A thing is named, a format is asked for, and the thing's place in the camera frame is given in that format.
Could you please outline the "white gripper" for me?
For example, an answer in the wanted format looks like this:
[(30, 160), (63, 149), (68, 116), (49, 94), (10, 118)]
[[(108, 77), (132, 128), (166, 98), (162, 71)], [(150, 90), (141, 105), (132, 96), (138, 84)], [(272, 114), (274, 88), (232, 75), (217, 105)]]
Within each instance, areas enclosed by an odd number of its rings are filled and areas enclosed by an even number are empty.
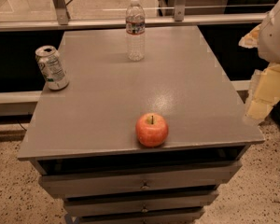
[(280, 0), (238, 45), (258, 48), (260, 58), (269, 62), (266, 69), (253, 74), (245, 102), (245, 119), (264, 121), (280, 101)]

